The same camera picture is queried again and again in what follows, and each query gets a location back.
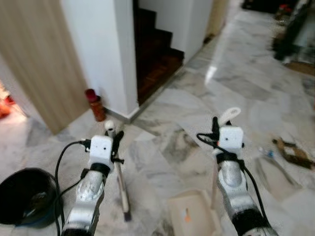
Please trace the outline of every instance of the wooden stair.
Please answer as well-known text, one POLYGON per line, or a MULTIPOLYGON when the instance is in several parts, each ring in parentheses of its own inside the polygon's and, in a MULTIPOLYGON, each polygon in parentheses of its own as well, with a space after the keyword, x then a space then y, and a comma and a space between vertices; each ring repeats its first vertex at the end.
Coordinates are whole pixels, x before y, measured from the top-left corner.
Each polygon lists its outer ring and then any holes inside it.
POLYGON ((173 33, 155 28, 157 14, 134 0, 138 102, 143 104, 183 64, 184 53, 170 47, 173 33))

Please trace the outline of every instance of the marble floor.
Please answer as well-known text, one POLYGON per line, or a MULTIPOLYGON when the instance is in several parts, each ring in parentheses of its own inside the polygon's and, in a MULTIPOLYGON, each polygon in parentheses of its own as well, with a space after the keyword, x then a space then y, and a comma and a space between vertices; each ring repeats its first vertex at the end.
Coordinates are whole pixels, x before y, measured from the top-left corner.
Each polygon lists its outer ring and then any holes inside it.
MULTIPOLYGON (((273 59, 272 20, 268 14, 238 11, 131 125, 115 120, 126 133, 120 156, 126 160, 123 173, 133 220, 123 221, 114 172, 107 179, 96 236, 174 235, 167 199, 187 189, 211 193, 212 149, 195 135, 210 131, 212 117, 234 106, 242 109, 234 124, 245 133, 243 158, 256 178, 272 226, 282 236, 315 235, 315 173, 285 162, 271 142, 289 135, 315 156, 315 79, 273 59), (301 188, 281 198, 268 191, 255 169, 263 155, 260 147, 273 150, 276 161, 301 188)), ((0 181, 25 167, 53 172, 67 143, 103 133, 103 123, 95 122, 91 111, 56 136, 13 113, 0 120, 0 181)), ((79 178, 87 161, 82 147, 66 152, 60 169, 62 189, 79 178)), ((254 193, 251 184, 249 191, 254 193)), ((65 196, 66 214, 73 201, 72 191, 65 196)), ((216 203, 223 235, 236 235, 220 193, 216 203)), ((0 235, 54 236, 55 230, 54 224, 42 230, 0 226, 0 235)))

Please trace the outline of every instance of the open door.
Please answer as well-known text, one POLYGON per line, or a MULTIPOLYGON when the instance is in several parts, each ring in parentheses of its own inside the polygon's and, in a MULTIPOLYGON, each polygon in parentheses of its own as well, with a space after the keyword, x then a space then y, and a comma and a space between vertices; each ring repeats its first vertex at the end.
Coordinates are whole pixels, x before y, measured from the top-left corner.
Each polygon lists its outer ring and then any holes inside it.
POLYGON ((0 1, 0 35, 0 54, 53 133, 88 109, 60 1, 0 1))

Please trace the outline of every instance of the staircase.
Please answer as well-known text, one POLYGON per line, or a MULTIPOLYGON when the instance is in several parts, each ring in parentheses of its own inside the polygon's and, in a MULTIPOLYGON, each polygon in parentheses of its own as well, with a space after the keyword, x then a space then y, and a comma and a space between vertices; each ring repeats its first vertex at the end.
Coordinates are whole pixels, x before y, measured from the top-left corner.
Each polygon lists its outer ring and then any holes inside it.
POLYGON ((133 1, 138 102, 143 104, 183 64, 184 53, 170 48, 172 33, 155 28, 157 14, 133 1))

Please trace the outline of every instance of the cable connector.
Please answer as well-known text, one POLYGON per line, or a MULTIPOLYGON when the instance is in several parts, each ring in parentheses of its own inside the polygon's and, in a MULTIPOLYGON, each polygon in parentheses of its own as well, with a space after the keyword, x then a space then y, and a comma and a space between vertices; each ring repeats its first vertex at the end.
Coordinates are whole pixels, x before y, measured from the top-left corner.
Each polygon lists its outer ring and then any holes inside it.
POLYGON ((85 152, 90 152, 91 148, 91 140, 90 139, 81 139, 79 141, 79 144, 83 145, 85 147, 85 152))

